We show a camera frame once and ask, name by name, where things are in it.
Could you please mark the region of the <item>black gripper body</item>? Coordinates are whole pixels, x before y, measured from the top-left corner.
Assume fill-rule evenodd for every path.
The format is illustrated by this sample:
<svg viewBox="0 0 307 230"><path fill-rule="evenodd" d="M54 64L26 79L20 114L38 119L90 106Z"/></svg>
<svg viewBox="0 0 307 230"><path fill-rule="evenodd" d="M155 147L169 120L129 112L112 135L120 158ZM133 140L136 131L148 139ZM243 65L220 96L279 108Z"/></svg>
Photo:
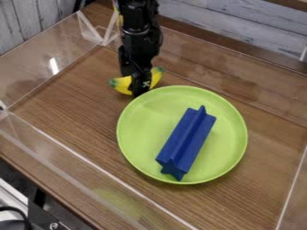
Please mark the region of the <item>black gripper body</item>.
<svg viewBox="0 0 307 230"><path fill-rule="evenodd" d="M119 57L127 56L136 62L137 69L152 68L152 58L159 54L163 42L160 28L149 28L144 31L121 29L123 45L119 48Z"/></svg>

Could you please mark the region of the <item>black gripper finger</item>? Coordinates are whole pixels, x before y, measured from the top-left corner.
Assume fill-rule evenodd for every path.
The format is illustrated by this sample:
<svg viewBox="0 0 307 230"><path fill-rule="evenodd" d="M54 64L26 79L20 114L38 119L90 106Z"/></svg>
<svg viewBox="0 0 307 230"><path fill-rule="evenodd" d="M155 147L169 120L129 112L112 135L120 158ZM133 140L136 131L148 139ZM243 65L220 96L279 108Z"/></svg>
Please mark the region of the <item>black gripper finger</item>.
<svg viewBox="0 0 307 230"><path fill-rule="evenodd" d="M132 73L132 93L139 96L145 93L151 85L151 71L148 69L133 69Z"/></svg>
<svg viewBox="0 0 307 230"><path fill-rule="evenodd" d="M127 56L119 57L120 71L123 76L136 75L136 62Z"/></svg>

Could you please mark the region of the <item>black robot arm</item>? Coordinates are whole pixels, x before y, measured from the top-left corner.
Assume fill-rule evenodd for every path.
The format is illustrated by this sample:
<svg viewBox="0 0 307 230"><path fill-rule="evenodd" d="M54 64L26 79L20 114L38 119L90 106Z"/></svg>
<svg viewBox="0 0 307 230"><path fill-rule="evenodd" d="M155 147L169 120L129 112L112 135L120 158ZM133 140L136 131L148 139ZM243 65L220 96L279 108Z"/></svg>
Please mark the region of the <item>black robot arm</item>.
<svg viewBox="0 0 307 230"><path fill-rule="evenodd" d="M113 0L121 17L119 63L123 76L131 76L128 90L139 96L153 83L152 59L159 54L163 34L156 20L157 0Z"/></svg>

